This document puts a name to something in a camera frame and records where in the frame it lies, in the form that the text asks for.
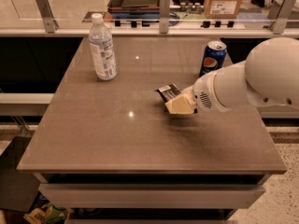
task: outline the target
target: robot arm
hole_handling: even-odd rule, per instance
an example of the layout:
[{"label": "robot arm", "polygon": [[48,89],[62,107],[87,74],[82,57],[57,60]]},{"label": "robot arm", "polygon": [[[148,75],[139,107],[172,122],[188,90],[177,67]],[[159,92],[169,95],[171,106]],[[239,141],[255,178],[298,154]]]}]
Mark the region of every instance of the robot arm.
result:
[{"label": "robot arm", "polygon": [[266,40],[244,62],[198,78],[180,96],[166,103],[173,114],[191,114],[195,109],[225,112],[243,105],[299,108],[298,40]]}]

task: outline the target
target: water bottle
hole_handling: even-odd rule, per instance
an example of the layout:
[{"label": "water bottle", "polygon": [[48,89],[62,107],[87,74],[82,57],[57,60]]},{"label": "water bottle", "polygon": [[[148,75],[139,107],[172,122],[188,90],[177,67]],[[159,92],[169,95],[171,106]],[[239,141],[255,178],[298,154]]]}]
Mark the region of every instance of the water bottle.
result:
[{"label": "water bottle", "polygon": [[89,33],[89,41],[93,55],[96,75],[102,80],[110,80],[117,75],[112,34],[104,25],[100,13],[92,15],[93,27]]}]

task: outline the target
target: person's foot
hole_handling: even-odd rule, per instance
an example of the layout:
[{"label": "person's foot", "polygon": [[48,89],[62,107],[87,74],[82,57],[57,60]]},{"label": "person's foot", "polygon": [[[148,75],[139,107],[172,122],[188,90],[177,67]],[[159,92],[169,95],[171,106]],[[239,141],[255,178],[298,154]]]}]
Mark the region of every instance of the person's foot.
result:
[{"label": "person's foot", "polygon": [[251,3],[258,7],[264,7],[264,1],[260,0],[251,0]]}]

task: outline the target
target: bottle label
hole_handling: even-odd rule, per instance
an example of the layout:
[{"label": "bottle label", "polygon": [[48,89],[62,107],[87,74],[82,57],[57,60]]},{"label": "bottle label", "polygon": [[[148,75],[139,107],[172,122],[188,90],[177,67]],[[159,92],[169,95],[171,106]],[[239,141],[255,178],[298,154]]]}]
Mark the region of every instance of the bottle label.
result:
[{"label": "bottle label", "polygon": [[95,71],[100,77],[114,77],[116,75],[116,63],[112,40],[106,40],[99,44],[90,43]]}]

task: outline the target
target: blue soda can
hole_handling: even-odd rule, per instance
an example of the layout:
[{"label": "blue soda can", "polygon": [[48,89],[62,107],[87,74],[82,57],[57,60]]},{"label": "blue soda can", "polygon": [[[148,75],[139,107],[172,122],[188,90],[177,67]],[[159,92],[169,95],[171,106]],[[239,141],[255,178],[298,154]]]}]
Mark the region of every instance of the blue soda can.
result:
[{"label": "blue soda can", "polygon": [[226,56],[226,45],[220,41],[210,41],[205,48],[199,77],[222,68]]}]

